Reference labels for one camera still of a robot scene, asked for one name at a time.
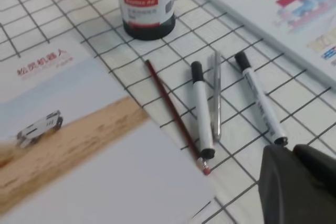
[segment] table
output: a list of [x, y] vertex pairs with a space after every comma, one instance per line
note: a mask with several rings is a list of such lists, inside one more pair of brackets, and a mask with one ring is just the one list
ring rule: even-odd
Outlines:
[[216, 198], [195, 223], [262, 223], [258, 178], [263, 147], [270, 137], [233, 55], [245, 50], [289, 136], [289, 149], [311, 146], [336, 157], [336, 94], [280, 51], [254, 36], [208, 0], [175, 0], [175, 29], [165, 38], [143, 42], [123, 30], [118, 0], [5, 0], [0, 30], [0, 61], [19, 60], [60, 36], [82, 41], [105, 70], [117, 78], [176, 145], [189, 155], [157, 93], [144, 61], [150, 59], [193, 137], [196, 113], [190, 64], [205, 71], [209, 103], [212, 70], [209, 56], [223, 54], [223, 137], [209, 176]]

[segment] notebook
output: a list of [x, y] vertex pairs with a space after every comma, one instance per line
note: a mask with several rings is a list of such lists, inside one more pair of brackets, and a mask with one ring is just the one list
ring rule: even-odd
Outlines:
[[336, 88], [336, 0], [211, 0]]

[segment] silver pen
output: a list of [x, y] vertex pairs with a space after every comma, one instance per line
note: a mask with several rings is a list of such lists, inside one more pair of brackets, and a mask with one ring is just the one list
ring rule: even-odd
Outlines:
[[216, 51], [214, 56], [214, 120], [213, 120], [213, 131], [214, 131], [214, 141], [219, 142], [221, 139], [221, 117], [220, 117], [220, 107], [221, 107], [221, 85], [220, 85], [220, 75], [221, 75], [221, 53]]

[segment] pen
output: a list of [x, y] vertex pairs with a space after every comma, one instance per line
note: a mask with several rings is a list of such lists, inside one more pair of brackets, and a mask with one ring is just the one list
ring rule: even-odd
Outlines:
[[288, 144], [286, 134], [281, 128], [281, 125], [276, 117], [276, 114], [268, 101], [266, 95], [264, 94], [256, 74], [251, 68], [250, 62], [248, 61], [244, 52], [239, 52], [235, 56], [236, 62], [239, 65], [243, 76], [246, 79], [248, 85], [250, 86], [254, 98], [256, 99], [256, 104], [259, 108], [261, 117], [268, 127], [269, 133], [275, 144], [285, 146]]
[[219, 142], [221, 139], [221, 117], [220, 117], [220, 107], [221, 107], [221, 85], [220, 85], [220, 75], [221, 75], [221, 53], [216, 51], [214, 56], [214, 120], [213, 120], [213, 131], [214, 140]]
[[206, 161], [202, 159], [201, 154], [199, 153], [199, 150], [196, 147], [196, 144], [194, 143], [193, 139], [191, 138], [186, 126], [184, 125], [182, 119], [180, 118], [180, 115], [178, 114], [173, 102], [170, 100], [169, 95], [167, 94], [166, 90], [164, 89], [164, 86], [162, 85], [159, 77], [157, 76], [151, 62], [149, 60], [146, 60], [145, 62], [146, 66], [148, 67], [149, 72], [151, 73], [151, 76], [156, 84], [156, 87], [162, 96], [163, 101], [165, 102], [166, 106], [169, 108], [170, 112], [173, 115], [174, 120], [177, 123], [177, 127], [180, 129], [182, 135], [184, 136], [185, 140], [187, 141], [187, 144], [189, 145], [192, 154], [194, 155], [194, 158], [196, 160], [196, 163], [198, 166], [202, 167], [202, 171], [204, 175], [209, 175], [211, 173], [210, 168], [206, 164]]
[[215, 156], [215, 149], [201, 63], [199, 61], [193, 62], [191, 64], [191, 71], [197, 110], [201, 157], [204, 159], [211, 159]]

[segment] printed title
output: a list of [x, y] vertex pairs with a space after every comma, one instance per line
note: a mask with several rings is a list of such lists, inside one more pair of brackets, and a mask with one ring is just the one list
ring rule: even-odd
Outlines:
[[26, 66], [21, 67], [17, 70], [17, 75], [25, 80], [43, 71], [44, 69], [50, 68], [52, 66], [59, 68], [72, 60], [73, 58], [68, 52], [59, 49], [57, 53], [52, 52], [36, 61], [29, 63]]

